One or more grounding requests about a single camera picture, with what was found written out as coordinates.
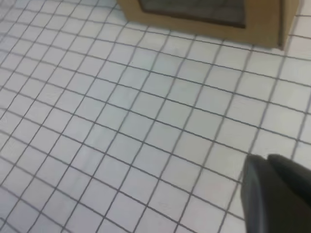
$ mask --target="black object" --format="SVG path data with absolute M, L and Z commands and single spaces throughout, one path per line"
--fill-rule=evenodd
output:
M 280 155 L 250 155 L 241 189 L 247 233 L 311 233 L 311 171 Z

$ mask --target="floor tile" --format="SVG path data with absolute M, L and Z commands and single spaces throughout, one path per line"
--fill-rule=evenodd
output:
M 107 217 L 120 224 L 125 229 L 132 231 L 143 211 L 143 205 L 135 200 L 118 193 Z
M 181 223 L 198 233 L 216 233 L 224 214 L 216 207 L 191 197 Z
M 193 193 L 224 209 L 227 208 L 236 183 L 208 170 L 203 170 Z
M 172 219 L 178 220 L 187 198 L 186 192 L 167 183 L 159 182 L 149 205 Z
M 6 188 L 48 203 L 2 231 L 244 233 L 240 184 L 228 200 L 248 153 L 311 168 L 310 0 L 287 50 L 128 22 L 115 0 L 3 4 L 0 217 Z

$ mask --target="cardboard box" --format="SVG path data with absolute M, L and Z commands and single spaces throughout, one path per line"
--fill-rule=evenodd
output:
M 169 2 L 171 5 L 154 7 L 157 1 L 160 4 L 163 1 Z M 204 7 L 197 7 L 196 10 L 200 12 L 195 15 L 194 11 L 182 5 L 188 4 L 185 1 L 191 2 L 191 0 L 117 0 L 130 21 L 280 49 L 286 44 L 299 6 L 299 0 L 240 0 L 243 1 L 243 20 L 237 22 L 230 20 L 231 12 L 228 11 L 223 13 L 224 20 L 219 20 L 218 16 L 216 19 L 213 16 L 203 18 L 204 12 L 209 12 L 209 9 Z M 221 0 L 199 1 L 209 4 Z M 224 1 L 226 4 L 234 4 L 238 0 Z

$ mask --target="dark plastic object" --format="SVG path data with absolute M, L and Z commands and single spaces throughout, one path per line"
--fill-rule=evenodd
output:
M 250 155 L 243 177 L 247 233 L 311 233 L 311 171 L 279 155 Z

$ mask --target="white tile floor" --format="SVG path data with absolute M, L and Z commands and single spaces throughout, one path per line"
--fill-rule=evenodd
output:
M 311 0 L 286 51 L 0 3 L 0 232 L 244 233 L 247 154 L 311 168 Z

